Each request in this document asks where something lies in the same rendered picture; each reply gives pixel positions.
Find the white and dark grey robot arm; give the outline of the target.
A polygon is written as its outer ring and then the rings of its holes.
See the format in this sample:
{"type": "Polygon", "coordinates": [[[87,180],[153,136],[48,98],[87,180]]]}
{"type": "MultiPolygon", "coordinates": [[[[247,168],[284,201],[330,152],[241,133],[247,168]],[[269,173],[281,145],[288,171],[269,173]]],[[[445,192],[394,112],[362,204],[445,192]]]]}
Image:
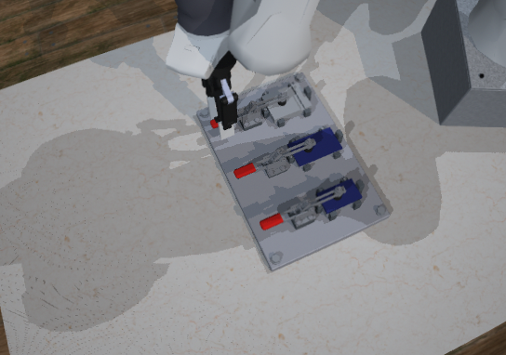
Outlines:
{"type": "MultiPolygon", "coordinates": [[[[249,71],[290,72],[311,53],[310,23],[319,1],[175,0],[178,22],[166,67],[208,79],[230,50],[249,71]]],[[[477,50],[506,68],[506,0],[479,0],[467,29],[477,50]]]]}

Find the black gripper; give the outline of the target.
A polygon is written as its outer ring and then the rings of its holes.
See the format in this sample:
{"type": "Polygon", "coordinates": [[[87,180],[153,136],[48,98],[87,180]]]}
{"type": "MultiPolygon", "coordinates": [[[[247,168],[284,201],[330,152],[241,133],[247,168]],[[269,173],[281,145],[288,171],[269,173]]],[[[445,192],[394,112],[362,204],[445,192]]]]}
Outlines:
{"type": "Polygon", "coordinates": [[[220,139],[233,136],[233,124],[237,123],[238,95],[234,91],[231,92],[231,69],[236,62],[232,53],[228,51],[206,79],[206,86],[205,80],[201,79],[202,86],[206,88],[209,116],[218,123],[220,139]]]}

